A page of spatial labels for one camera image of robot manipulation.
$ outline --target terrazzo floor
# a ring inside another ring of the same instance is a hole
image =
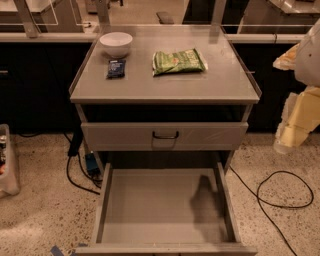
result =
[[[51,255],[55,245],[64,255],[71,255],[79,243],[90,244],[99,196],[69,183],[68,140],[62,134],[11,137],[19,159],[21,191],[0,199],[0,255]],[[277,154],[272,143],[272,134],[247,134],[231,165],[253,191],[279,170],[295,173],[308,183],[315,198],[307,208],[286,210],[262,204],[297,255],[320,255],[320,134],[310,135],[290,155]],[[83,161],[82,146],[80,154]],[[70,175],[75,182],[96,189],[80,171],[76,157],[71,159]],[[255,247],[259,256],[293,255],[257,199],[231,170],[226,179],[242,243]],[[310,199],[302,182],[283,174],[261,188],[261,197],[294,205]]]

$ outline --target drawer handle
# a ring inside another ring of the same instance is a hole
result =
[[[152,132],[152,137],[159,140],[174,140],[179,137],[179,132],[176,131],[176,134],[174,136],[159,136],[156,135],[156,132]]]
[[[9,76],[9,71],[5,69],[0,69],[0,77],[7,77]]]

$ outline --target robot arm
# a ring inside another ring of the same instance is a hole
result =
[[[320,19],[297,47],[294,70],[296,79],[307,87],[286,101],[288,115],[283,112],[274,143],[274,149],[284,154],[300,146],[320,124]]]
[[[320,87],[320,19],[300,42],[295,77],[307,86]]]

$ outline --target green snack bag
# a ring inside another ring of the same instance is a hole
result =
[[[201,72],[206,70],[206,63],[196,49],[166,54],[156,52],[153,55],[153,75],[182,72]]]

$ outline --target white container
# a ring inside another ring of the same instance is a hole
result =
[[[122,32],[112,32],[100,37],[104,51],[112,58],[125,57],[131,47],[132,36]]]
[[[18,160],[10,141],[9,126],[6,124],[0,125],[0,136],[2,135],[6,135],[6,163],[4,173],[0,175],[0,198],[20,192]]]

